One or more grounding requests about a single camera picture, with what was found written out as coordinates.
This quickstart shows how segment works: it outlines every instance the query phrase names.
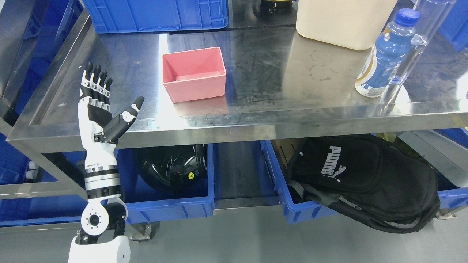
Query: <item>gray floor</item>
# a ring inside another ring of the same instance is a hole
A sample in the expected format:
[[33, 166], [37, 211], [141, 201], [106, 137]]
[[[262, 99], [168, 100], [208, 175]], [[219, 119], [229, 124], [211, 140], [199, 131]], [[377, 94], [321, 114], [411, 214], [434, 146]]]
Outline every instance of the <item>gray floor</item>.
[[[411, 234], [382, 233], [341, 215], [288, 225], [279, 209], [162, 222], [151, 242], [131, 242], [131, 262], [466, 263], [468, 209], [458, 215]], [[0, 263], [66, 262], [74, 233], [0, 234]]]

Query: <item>beige plastic container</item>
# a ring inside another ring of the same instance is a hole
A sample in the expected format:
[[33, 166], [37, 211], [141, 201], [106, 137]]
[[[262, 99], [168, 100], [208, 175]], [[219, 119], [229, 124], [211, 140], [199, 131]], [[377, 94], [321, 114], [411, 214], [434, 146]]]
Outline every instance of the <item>beige plastic container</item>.
[[355, 50], [371, 48], [397, 0], [299, 0], [296, 30], [303, 37]]

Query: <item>metal shelf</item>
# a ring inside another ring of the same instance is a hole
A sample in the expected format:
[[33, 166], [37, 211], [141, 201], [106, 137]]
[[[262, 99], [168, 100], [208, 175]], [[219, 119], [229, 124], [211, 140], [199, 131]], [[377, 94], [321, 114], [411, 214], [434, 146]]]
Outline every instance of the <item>metal shelf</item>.
[[[406, 87], [370, 99], [354, 89], [369, 50], [301, 37], [294, 11], [259, 15], [255, 1], [234, 2], [229, 27], [204, 32], [96, 34], [84, 11], [8, 142], [34, 158], [83, 150], [76, 104], [88, 61], [114, 79], [113, 115], [146, 98], [120, 148], [468, 126], [468, 57], [441, 36]], [[161, 82], [162, 54], [212, 46], [222, 49], [226, 95], [172, 103]], [[56, 176], [51, 163], [38, 164]]]

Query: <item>white ball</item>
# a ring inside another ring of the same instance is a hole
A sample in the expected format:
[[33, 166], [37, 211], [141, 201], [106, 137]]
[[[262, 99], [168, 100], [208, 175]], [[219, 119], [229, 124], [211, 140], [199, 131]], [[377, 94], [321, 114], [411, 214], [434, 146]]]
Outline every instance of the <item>white ball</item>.
[[34, 177], [36, 176], [36, 170], [29, 170], [26, 172], [26, 178], [28, 179], [34, 179]]
[[28, 166], [29, 166], [29, 168], [31, 170], [35, 170], [35, 169], [39, 168], [39, 166], [37, 165], [37, 163], [35, 161], [30, 161]]

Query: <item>robotic arm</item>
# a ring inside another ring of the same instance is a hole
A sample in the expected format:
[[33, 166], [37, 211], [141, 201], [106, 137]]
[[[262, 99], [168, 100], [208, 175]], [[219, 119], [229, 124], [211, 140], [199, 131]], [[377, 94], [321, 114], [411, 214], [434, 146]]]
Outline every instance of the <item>robotic arm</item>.
[[[114, 149], [117, 140], [135, 122], [144, 98], [135, 102], [112, 118], [109, 96], [112, 79], [101, 66], [91, 63], [83, 71], [78, 122], [81, 143], [86, 150], [85, 187], [88, 205], [81, 215], [81, 230], [72, 240], [69, 263], [82, 262], [90, 255], [96, 262], [127, 263], [130, 243], [125, 232], [127, 206], [120, 199], [120, 178]], [[106, 230], [113, 230], [112, 241], [98, 243]]]

